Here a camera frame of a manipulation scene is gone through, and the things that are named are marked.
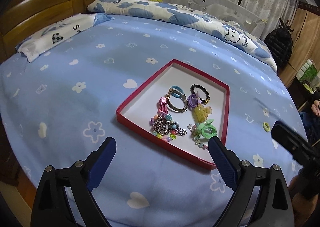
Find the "black beaded bracelet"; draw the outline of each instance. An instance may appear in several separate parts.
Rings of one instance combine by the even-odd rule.
[[[208,91],[207,91],[203,86],[201,86],[201,85],[191,85],[191,89],[190,89],[190,90],[191,90],[191,93],[192,93],[192,94],[196,94],[196,93],[195,93],[195,88],[198,88],[198,89],[200,89],[201,91],[203,91],[204,94],[205,94],[205,96],[206,96],[206,100],[200,98],[201,103],[202,103],[202,104],[208,104],[208,102],[209,102],[209,100],[210,100],[210,95],[209,95]]]

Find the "screw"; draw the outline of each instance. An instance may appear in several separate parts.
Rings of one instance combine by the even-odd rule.
[[[276,171],[279,171],[279,170],[280,170],[280,167],[279,167],[277,164],[274,164],[272,167],[273,167],[273,169],[276,170]]]
[[[81,167],[83,165],[83,161],[79,160],[75,163],[76,167]]]
[[[52,166],[47,166],[47,167],[45,168],[45,170],[46,170],[46,172],[50,172],[50,171],[52,170]]]
[[[243,166],[250,166],[250,162],[249,162],[248,160],[242,160],[242,161],[241,161],[241,164],[242,164]]]

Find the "chain necklace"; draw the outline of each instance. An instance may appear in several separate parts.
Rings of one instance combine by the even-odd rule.
[[[152,125],[152,129],[156,132],[158,132],[161,136],[165,136],[167,134],[169,134],[170,131],[175,130],[176,131],[176,135],[178,136],[184,136],[186,135],[188,132],[185,129],[182,129],[179,127],[178,122],[173,122],[171,123],[170,121],[165,121],[164,119],[158,117],[153,125]]]

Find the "blue gripper pad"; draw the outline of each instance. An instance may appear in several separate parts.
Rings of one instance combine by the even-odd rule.
[[[97,188],[100,185],[101,180],[106,173],[115,153],[116,141],[111,139],[89,171],[87,188],[90,192],[93,188]]]
[[[221,143],[218,137],[212,137],[211,139],[209,139],[208,150],[226,186],[232,188],[233,191],[235,191],[238,186],[238,171],[235,169],[235,167],[227,157],[229,152],[232,151],[227,150],[227,148]]]

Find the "gray bed guard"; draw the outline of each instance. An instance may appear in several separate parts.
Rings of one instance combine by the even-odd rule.
[[[265,21],[257,15],[228,0],[163,0],[176,5],[206,12],[226,22],[234,21],[241,28],[259,38],[265,27]]]

